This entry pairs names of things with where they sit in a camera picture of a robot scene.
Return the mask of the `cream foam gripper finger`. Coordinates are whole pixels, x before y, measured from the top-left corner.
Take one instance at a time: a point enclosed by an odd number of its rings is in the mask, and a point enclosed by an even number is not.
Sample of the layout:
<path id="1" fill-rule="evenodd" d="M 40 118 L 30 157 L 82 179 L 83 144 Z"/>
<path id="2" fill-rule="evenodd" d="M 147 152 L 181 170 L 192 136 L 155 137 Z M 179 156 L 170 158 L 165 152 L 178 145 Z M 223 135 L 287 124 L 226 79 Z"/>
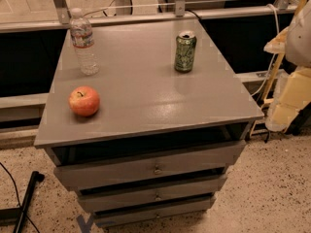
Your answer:
<path id="1" fill-rule="evenodd" d="M 311 68 L 297 67 L 291 74 L 283 73 L 275 86 L 265 126 L 269 131 L 287 129 L 298 113 L 311 102 Z"/>

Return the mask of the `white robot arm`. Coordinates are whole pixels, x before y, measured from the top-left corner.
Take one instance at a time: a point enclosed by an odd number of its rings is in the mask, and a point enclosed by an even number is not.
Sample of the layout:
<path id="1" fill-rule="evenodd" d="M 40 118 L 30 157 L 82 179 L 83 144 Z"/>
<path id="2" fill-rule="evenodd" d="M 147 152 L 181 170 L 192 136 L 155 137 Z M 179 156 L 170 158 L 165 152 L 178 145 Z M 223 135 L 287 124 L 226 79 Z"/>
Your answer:
<path id="1" fill-rule="evenodd" d="M 296 66 L 291 74 L 278 79 L 265 122 L 268 130 L 283 131 L 311 102 L 311 6 L 305 5 L 263 50 L 283 53 Z"/>

